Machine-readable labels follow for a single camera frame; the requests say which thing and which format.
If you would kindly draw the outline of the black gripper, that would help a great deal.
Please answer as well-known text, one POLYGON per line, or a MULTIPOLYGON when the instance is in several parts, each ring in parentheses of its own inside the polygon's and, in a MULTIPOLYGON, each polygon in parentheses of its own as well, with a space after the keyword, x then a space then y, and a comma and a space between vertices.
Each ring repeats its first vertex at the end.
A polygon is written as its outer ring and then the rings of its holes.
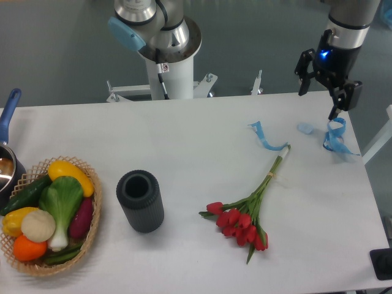
POLYGON ((321 36, 317 51, 308 49, 300 54, 295 67, 295 74, 300 80, 299 96, 305 95, 310 87, 311 79, 315 79, 324 87, 330 89, 333 107, 328 115, 329 120, 339 116, 342 111, 356 107, 362 92, 361 81, 349 82, 349 73, 360 52, 357 48, 339 48, 329 43, 333 31, 327 29, 321 36), (308 72, 312 63, 314 72, 308 72))

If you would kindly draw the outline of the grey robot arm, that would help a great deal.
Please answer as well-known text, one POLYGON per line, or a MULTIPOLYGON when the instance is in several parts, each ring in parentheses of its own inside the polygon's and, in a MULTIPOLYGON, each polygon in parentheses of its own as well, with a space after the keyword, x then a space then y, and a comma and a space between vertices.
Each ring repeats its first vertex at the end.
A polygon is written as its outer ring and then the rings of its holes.
MULTIPOLYGON (((328 24, 317 49, 301 53, 294 73, 299 95, 312 79, 326 87, 333 100, 329 119, 356 106, 362 90, 349 73, 369 29, 366 1, 328 1, 328 24)), ((145 59, 154 100, 205 97, 194 86, 194 55, 202 43, 197 24, 184 16, 182 1, 115 1, 108 21, 112 35, 145 59)))

